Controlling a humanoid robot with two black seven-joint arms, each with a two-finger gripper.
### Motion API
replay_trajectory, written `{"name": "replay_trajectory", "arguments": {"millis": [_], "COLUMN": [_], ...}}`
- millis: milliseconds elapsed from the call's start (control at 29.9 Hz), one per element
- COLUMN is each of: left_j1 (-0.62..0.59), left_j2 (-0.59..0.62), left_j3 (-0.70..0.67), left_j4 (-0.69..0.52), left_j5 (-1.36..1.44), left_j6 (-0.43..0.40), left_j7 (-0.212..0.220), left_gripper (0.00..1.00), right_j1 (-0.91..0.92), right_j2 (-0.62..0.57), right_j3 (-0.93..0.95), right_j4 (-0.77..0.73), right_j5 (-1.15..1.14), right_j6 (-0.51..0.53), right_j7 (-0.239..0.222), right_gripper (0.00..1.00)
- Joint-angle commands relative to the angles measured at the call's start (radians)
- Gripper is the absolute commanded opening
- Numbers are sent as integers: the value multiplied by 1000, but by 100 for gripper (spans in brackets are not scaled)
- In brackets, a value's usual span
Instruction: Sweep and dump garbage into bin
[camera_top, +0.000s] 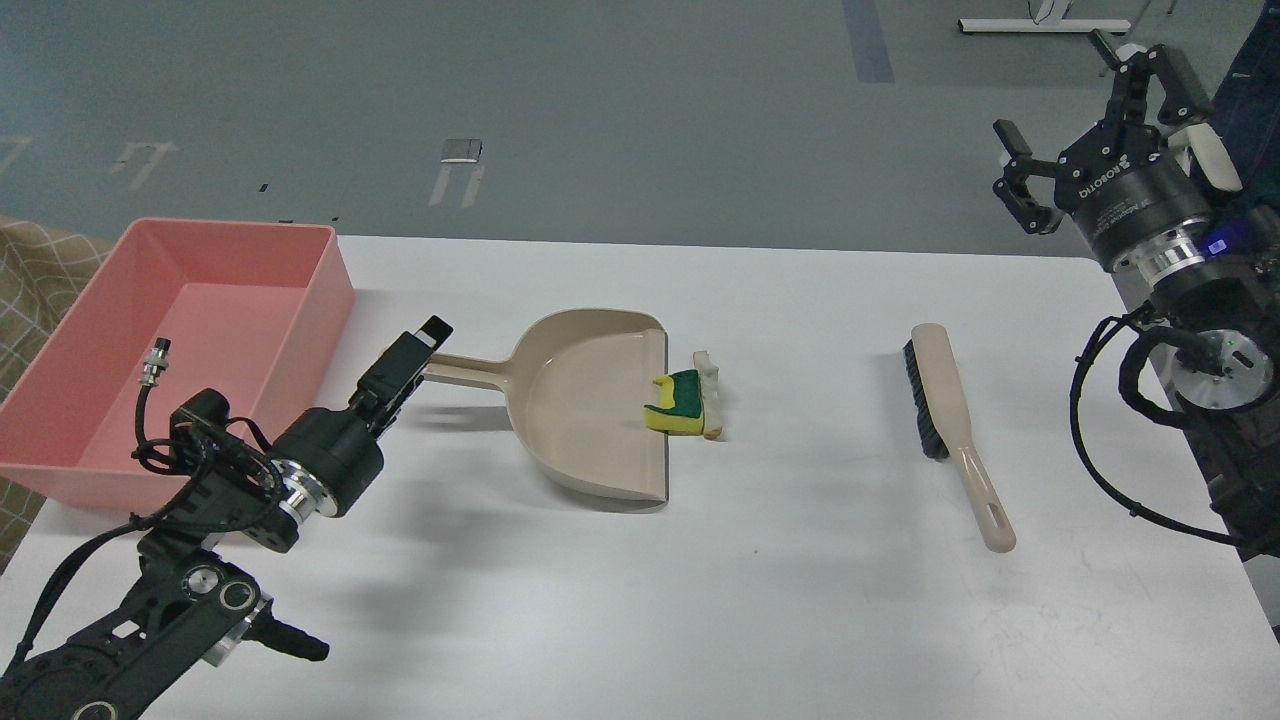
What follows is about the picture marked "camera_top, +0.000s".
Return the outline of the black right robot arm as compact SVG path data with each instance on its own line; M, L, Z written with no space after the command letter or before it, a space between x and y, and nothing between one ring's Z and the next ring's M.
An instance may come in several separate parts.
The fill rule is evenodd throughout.
M1258 419L1277 406L1277 300L1243 258L1211 250L1213 209L1172 147L1172 135L1203 124L1212 104L1175 47L1121 55L1102 29L1091 44L1114 83L1102 118L1074 143L1046 161L1012 122L993 124L1009 155L993 192L1015 222L1048 234L1069 218L1106 272L1134 270L1149 287L1137 310L1097 325L1076 360L1070 406L1116 329L1130 327L1117 392L1152 423L1204 442L1210 506L1225 530L1100 487L1133 516L1230 544L1243 559L1276 556L1277 442L1262 441Z

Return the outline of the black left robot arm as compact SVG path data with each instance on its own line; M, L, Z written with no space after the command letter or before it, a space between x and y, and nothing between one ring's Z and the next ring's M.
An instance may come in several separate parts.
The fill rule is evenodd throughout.
M243 641L324 660L328 644L276 619L273 597L215 544L241 533L284 553L312 515L346 515L383 469L380 436L452 331L431 316L404 332L360 377L344 409L311 407L275 441L255 421L247 421L248 439L236 436L228 400L211 388L172 414L168 437L147 437L148 396L170 348L157 338L140 378L133 456L146 470L186 483L159 510L86 541L58 565L3 673L3 716L137 719L196 662L218 664ZM140 577L119 606L55 650L33 653L36 635L87 560L133 532L141 534Z

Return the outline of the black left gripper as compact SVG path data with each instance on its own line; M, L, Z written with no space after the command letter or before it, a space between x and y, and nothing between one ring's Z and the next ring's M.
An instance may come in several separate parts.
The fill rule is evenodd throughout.
M358 378L349 407L310 407L280 434L268 456L305 469L325 491L328 518L343 518L384 468L378 441L422 383L433 351L454 328L431 315L419 333L401 333Z

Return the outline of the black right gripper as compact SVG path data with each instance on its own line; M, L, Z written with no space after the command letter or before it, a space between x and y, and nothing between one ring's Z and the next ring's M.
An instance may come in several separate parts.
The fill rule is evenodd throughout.
M1157 44L1126 58L1102 29L1091 45L1114 72L1102 119L1046 161L1014 122L992 127L1007 154L995 196L1028 234L1051 234L1069 215L1107 273L1133 264L1132 254L1158 240L1198 240L1210 227L1207 200L1169 156L1165 138L1213 115L1213 102L1187 55ZM1059 181L1055 204L1036 199L1029 178Z

